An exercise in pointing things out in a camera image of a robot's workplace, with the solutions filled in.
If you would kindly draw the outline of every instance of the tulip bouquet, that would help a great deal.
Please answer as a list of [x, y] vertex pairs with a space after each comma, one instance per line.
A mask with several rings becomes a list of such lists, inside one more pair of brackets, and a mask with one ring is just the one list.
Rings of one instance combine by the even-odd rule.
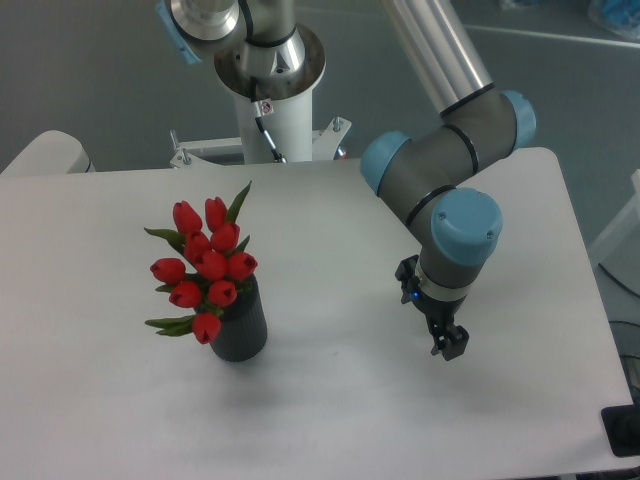
[[205, 201], [210, 236], [202, 231], [202, 218], [186, 201], [173, 207], [177, 230], [145, 228], [148, 234], [166, 240], [195, 270], [188, 273], [187, 265], [178, 258], [161, 258], [151, 266], [153, 276], [163, 283], [156, 291], [169, 293], [169, 301], [178, 307], [195, 310], [181, 318], [147, 320], [147, 325], [160, 329], [157, 334], [179, 337], [193, 333], [200, 343], [211, 343], [224, 328], [225, 310], [252, 288], [250, 277], [258, 263], [244, 251], [249, 236], [238, 243], [240, 228], [235, 223], [250, 187], [251, 182], [228, 209], [220, 197]]

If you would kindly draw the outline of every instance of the red tulip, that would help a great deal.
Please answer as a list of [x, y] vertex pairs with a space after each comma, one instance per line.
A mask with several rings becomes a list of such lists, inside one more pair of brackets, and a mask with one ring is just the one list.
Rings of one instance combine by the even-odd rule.
[[204, 216], [207, 221], [207, 227], [213, 233], [224, 224], [224, 218], [227, 216], [227, 206], [220, 197], [216, 197], [215, 200], [207, 198], [204, 202]]
[[227, 273], [227, 259], [212, 250], [196, 257], [193, 266], [207, 280], [220, 280]]
[[173, 221], [178, 232], [187, 234], [202, 230], [202, 219], [189, 203], [182, 201], [173, 206]]
[[258, 266], [258, 262], [245, 252], [234, 253], [229, 259], [229, 275], [235, 280], [244, 280]]
[[191, 329], [196, 339], [205, 345], [216, 339], [222, 329], [222, 322], [213, 313], [199, 313], [193, 319]]
[[181, 282], [169, 295], [169, 301], [178, 307], [195, 308], [202, 302], [202, 292], [193, 282]]
[[156, 279], [169, 285], [176, 285], [184, 280], [187, 268], [177, 258], [161, 258], [151, 265], [151, 273]]
[[204, 233], [198, 231], [187, 234], [184, 244], [184, 257], [191, 263], [194, 263], [198, 256], [210, 251], [211, 245], [209, 245], [209, 239]]
[[233, 222], [228, 222], [218, 228], [211, 235], [211, 248], [216, 252], [227, 253], [238, 246], [240, 227]]
[[228, 280], [215, 282], [209, 287], [209, 294], [207, 295], [211, 303], [222, 308], [231, 305], [237, 296], [236, 286]]

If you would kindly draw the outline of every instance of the white table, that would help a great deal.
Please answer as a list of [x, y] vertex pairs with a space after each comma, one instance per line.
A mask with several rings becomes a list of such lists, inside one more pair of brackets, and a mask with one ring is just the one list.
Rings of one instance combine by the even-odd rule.
[[[249, 179], [239, 218], [269, 324], [244, 364], [145, 319], [183, 315], [148, 268], [174, 202]], [[505, 227], [457, 315], [466, 353], [431, 357], [400, 304], [419, 251], [357, 162], [0, 180], [0, 477], [513, 478], [636, 466], [600, 410], [630, 396], [555, 156], [468, 182]]]

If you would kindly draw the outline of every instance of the black vase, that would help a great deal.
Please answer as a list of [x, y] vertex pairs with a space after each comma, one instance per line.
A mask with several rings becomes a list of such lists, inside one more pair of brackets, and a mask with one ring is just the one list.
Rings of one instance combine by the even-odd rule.
[[242, 362], [255, 356], [267, 341], [260, 291], [255, 275], [249, 277], [251, 289], [241, 292], [220, 317], [222, 330], [211, 342], [213, 351], [228, 362]]

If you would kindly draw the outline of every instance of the robotic arm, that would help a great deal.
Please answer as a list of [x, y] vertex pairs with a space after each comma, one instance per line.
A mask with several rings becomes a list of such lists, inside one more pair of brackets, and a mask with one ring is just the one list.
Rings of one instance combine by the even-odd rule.
[[[317, 37], [295, 23], [293, 0], [170, 1], [173, 20], [194, 49], [244, 19], [244, 41], [216, 53], [215, 62], [237, 99], [246, 161], [268, 161], [267, 144], [276, 160], [281, 151], [310, 159], [304, 150], [311, 146], [310, 92], [325, 58]], [[469, 339], [454, 315], [502, 229], [490, 196], [456, 185], [526, 145], [536, 120], [520, 94], [494, 88], [449, 0], [382, 3], [443, 126], [417, 141], [401, 132], [384, 134], [368, 147], [360, 168], [422, 246], [420, 255], [400, 262], [396, 278], [402, 302], [427, 318], [432, 354], [450, 360], [464, 353]], [[278, 114], [270, 115], [279, 101]]]
[[400, 263], [402, 302], [427, 318], [432, 354], [451, 360], [469, 335], [454, 315], [496, 248], [502, 215], [488, 195], [456, 188], [535, 133], [531, 105], [498, 92], [448, 0], [383, 0], [443, 126], [418, 141], [401, 132], [375, 140], [361, 172], [422, 245]]

